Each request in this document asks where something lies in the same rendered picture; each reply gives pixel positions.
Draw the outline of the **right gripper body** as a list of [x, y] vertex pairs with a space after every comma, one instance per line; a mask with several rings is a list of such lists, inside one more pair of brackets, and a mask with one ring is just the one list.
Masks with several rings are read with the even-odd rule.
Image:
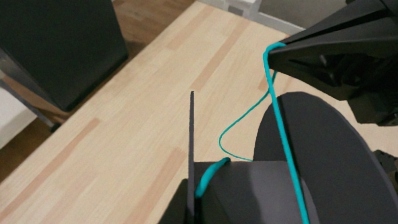
[[[379, 1], [386, 8], [379, 20], [383, 18], [398, 20], [398, 0]], [[360, 125], [398, 126], [398, 54], [346, 102]]]

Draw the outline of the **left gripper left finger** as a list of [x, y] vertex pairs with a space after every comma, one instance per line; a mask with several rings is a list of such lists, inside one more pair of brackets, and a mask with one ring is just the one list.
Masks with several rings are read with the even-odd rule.
[[157, 224], [187, 224], [188, 178], [179, 183]]

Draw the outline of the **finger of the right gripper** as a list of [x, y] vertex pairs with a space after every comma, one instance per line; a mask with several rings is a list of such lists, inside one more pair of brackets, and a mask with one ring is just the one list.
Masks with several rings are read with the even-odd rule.
[[[355, 0], [317, 24], [276, 43], [293, 44], [332, 32], [379, 20], [386, 8], [379, 0]], [[273, 43], [273, 44], [276, 44]], [[271, 45], [273, 45], [271, 44]], [[320, 72], [330, 73], [344, 55], [310, 56], [289, 60]]]
[[[346, 54], [331, 73], [289, 60]], [[373, 22], [303, 40], [268, 52], [269, 69], [297, 79], [337, 101], [348, 101], [398, 54], [398, 20]]]

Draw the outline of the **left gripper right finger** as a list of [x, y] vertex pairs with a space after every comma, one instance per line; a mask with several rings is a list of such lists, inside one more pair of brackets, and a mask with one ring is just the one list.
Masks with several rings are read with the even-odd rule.
[[210, 183], [201, 195], [200, 224], [232, 224]]

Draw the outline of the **teal cable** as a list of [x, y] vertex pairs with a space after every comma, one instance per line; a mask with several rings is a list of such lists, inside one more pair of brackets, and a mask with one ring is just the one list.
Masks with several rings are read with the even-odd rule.
[[[294, 188], [295, 188], [295, 192], [296, 192], [296, 196], [297, 196], [297, 200], [298, 200], [298, 204], [299, 204], [299, 208], [300, 208], [302, 221], [303, 221], [303, 224], [309, 224], [309, 220], [308, 220], [308, 216], [307, 216], [307, 212], [306, 212], [306, 208], [305, 208], [305, 204], [304, 204], [304, 200], [303, 200], [300, 184], [299, 184], [298, 177], [297, 177], [297, 174], [296, 174], [295, 166], [294, 166], [293, 159], [292, 159], [292, 156], [291, 156], [291, 152], [290, 152], [290, 149], [289, 149], [288, 141], [287, 141], [287, 138], [286, 138], [286, 134], [285, 134], [285, 130], [284, 130], [284, 127], [283, 127], [283, 123], [282, 123], [282, 119], [281, 119], [278, 103], [277, 103], [275, 92], [274, 92], [274, 88], [273, 88], [273, 84], [274, 84], [277, 72], [276, 71], [273, 72], [272, 79], [271, 79], [271, 75], [270, 75], [270, 71], [269, 71], [269, 67], [268, 67], [268, 62], [267, 62], [268, 52], [270, 52], [271, 50], [276, 49], [276, 48], [281, 48], [283, 46], [286, 46], [286, 45], [281, 44], [281, 43], [276, 43], [276, 44], [270, 45], [270, 46], [268, 46], [266, 48], [266, 50], [262, 54], [264, 70], [265, 70], [267, 83], [268, 83], [268, 90], [265, 93], [265, 95], [255, 105], [253, 105], [247, 112], [245, 112], [240, 118], [238, 118], [235, 122], [233, 122], [229, 127], [227, 127], [222, 132], [222, 134], [219, 137], [218, 144], [219, 144], [220, 148], [224, 152], [226, 152], [227, 154], [229, 154], [231, 156], [234, 156], [234, 157], [237, 157], [237, 158], [240, 158], [240, 159], [244, 159], [244, 160], [253, 161], [252, 159], [242, 158], [242, 157], [239, 157], [239, 156], [236, 156], [236, 155], [233, 155], [233, 154], [227, 152], [226, 150], [224, 150], [222, 148], [222, 146], [220, 144], [220, 140], [221, 140], [222, 136], [224, 135], [224, 133], [227, 130], [229, 130], [233, 125], [235, 125], [238, 121], [240, 121], [243, 117], [245, 117], [250, 111], [252, 111], [256, 106], [258, 106], [268, 96], [268, 94], [270, 93], [272, 104], [273, 104], [273, 108], [274, 108], [274, 112], [275, 112], [275, 116], [276, 116], [276, 120], [277, 120], [277, 124], [278, 124], [278, 128], [279, 128], [279, 132], [280, 132], [280, 136], [281, 136], [281, 139], [282, 139], [284, 151], [285, 151], [285, 154], [286, 154], [288, 166], [289, 166], [291, 177], [292, 177], [292, 181], [293, 181], [293, 184], [294, 184]], [[199, 184], [198, 184], [198, 186], [197, 186], [197, 188], [196, 188], [196, 190], [194, 192], [194, 224], [200, 224], [200, 201], [201, 201], [201, 195], [203, 195], [203, 193], [204, 193], [204, 191], [205, 191], [210, 179], [212, 178], [213, 174], [227, 161], [231, 161], [231, 159], [229, 157], [224, 157], [221, 160], [219, 160], [218, 162], [214, 163], [213, 165], [211, 165], [207, 169], [207, 171], [205, 172], [205, 174], [201, 178], [201, 180], [200, 180], [200, 182], [199, 182]]]

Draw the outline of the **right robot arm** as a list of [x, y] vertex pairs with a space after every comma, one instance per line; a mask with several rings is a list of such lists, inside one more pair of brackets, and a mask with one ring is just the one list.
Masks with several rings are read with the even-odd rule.
[[384, 170], [386, 171], [389, 179], [391, 180], [398, 194], [398, 157], [393, 156], [380, 149], [376, 149], [373, 152], [375, 153], [380, 163], [382, 164]]

